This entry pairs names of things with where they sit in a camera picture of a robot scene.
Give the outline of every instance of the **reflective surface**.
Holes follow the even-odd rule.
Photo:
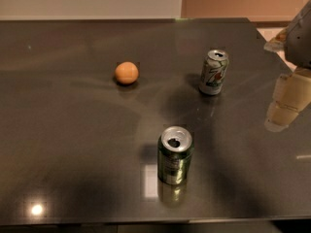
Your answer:
[[[20,21],[0,32],[1,225],[311,215],[310,110],[265,130],[289,70],[248,20]],[[230,66],[222,92],[205,96],[212,48]],[[130,86],[113,79],[124,61],[140,70]],[[172,125],[194,135],[183,187],[156,177],[157,139]]]

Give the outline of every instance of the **ball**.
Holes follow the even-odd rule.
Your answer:
[[[131,84],[137,81],[139,72],[132,62],[124,62],[115,70],[116,80],[121,84]]]

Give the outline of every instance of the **soda can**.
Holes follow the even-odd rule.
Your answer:
[[[179,207],[187,197],[187,183],[167,184],[157,180],[157,196],[166,207]]]
[[[208,95],[220,93],[228,64],[228,54],[224,50],[210,50],[204,60],[200,91]]]
[[[168,184],[180,184],[187,178],[194,150],[192,136],[183,127],[164,130],[157,142],[157,175]]]

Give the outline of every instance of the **silver can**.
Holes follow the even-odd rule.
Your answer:
[[[208,95],[220,93],[228,64],[224,50],[210,50],[204,60],[199,89]]]
[[[183,127],[169,127],[157,143],[157,175],[168,184],[186,180],[194,150],[192,136]]]

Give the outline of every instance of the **beige wall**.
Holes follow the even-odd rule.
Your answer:
[[[0,19],[180,17],[182,0],[0,0]]]
[[[248,17],[288,21],[308,0],[0,0],[0,19]]]
[[[288,21],[308,0],[183,0],[183,17],[248,17]]]

